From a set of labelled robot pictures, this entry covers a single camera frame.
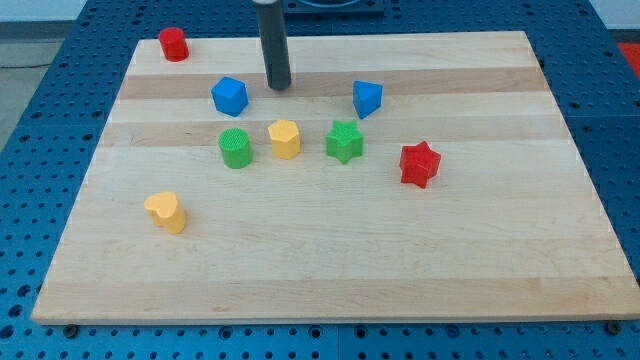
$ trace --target toy block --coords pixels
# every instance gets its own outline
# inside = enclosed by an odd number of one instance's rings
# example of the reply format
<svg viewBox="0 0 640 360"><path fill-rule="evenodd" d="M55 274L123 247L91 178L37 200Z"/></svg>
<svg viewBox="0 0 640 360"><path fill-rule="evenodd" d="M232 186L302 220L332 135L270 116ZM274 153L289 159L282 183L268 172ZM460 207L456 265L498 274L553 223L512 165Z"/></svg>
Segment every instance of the toy block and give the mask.
<svg viewBox="0 0 640 360"><path fill-rule="evenodd" d="M365 81L353 82L353 106L364 119L382 106L382 85Z"/></svg>
<svg viewBox="0 0 640 360"><path fill-rule="evenodd" d="M253 161L249 134L238 128L227 129L220 134L218 146L224 163L232 169L241 169Z"/></svg>
<svg viewBox="0 0 640 360"><path fill-rule="evenodd" d="M187 215L174 192L161 192L151 195L144 201L144 208L149 212L156 226L164 227L170 234L182 232Z"/></svg>
<svg viewBox="0 0 640 360"><path fill-rule="evenodd" d="M249 104L244 83L226 76L211 89L211 96L216 104L216 110L231 116L240 115Z"/></svg>
<svg viewBox="0 0 640 360"><path fill-rule="evenodd" d="M269 126L273 156L293 159L300 153L300 131L295 121L278 120Z"/></svg>
<svg viewBox="0 0 640 360"><path fill-rule="evenodd" d="M363 143L357 121L334 121L333 129L327 134L327 155L346 164L351 158L362 156Z"/></svg>
<svg viewBox="0 0 640 360"><path fill-rule="evenodd" d="M189 57L189 47L182 29L170 27L158 35L164 57L169 61L182 61Z"/></svg>
<svg viewBox="0 0 640 360"><path fill-rule="evenodd" d="M429 148L426 141L415 146L403 146L400 156L403 184L412 183L421 188L427 187L427 181L436 176L442 156Z"/></svg>

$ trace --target metal rod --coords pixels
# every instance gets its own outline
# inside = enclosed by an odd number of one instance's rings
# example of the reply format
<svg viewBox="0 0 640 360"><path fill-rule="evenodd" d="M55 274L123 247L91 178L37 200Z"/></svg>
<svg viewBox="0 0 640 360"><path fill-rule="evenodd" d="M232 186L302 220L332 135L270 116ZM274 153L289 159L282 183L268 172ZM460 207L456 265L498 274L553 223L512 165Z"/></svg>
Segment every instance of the metal rod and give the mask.
<svg viewBox="0 0 640 360"><path fill-rule="evenodd" d="M291 69L282 0L253 0L253 3L258 15L267 82L274 90L284 90L291 85Z"/></svg>

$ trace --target green cylinder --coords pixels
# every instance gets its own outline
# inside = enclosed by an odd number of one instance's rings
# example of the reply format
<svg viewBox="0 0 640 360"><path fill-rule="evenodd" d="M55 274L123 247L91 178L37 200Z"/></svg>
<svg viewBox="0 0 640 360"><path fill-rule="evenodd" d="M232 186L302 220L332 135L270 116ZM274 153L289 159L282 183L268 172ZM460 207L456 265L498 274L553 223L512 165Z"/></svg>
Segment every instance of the green cylinder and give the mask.
<svg viewBox="0 0 640 360"><path fill-rule="evenodd" d="M238 128L227 129L220 134L218 146L224 163L232 169L241 169L253 160L249 134Z"/></svg>

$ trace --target blue pegboard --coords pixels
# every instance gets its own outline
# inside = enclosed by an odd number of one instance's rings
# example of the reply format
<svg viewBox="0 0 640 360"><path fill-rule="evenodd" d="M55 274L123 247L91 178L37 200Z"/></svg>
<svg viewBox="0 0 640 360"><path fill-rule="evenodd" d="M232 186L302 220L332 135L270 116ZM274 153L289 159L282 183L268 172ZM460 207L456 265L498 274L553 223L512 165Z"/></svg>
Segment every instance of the blue pegboard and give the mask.
<svg viewBox="0 0 640 360"><path fill-rule="evenodd" d="M640 86L587 0L388 0L290 35L525 30L640 275ZM140 38L257 36L249 1L89 0L0 155L0 359L640 358L640 322L41 327L37 293Z"/></svg>

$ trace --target red star block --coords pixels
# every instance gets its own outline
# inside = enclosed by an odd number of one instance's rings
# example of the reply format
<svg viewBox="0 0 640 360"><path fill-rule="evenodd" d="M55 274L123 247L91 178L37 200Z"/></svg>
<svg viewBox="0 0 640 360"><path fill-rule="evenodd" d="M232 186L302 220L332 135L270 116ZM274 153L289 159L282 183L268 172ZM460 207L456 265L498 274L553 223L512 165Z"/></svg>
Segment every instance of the red star block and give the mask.
<svg viewBox="0 0 640 360"><path fill-rule="evenodd" d="M403 146L400 156L403 184L413 183L421 188L427 187L427 181L436 176L442 156L429 148L426 141L416 146Z"/></svg>

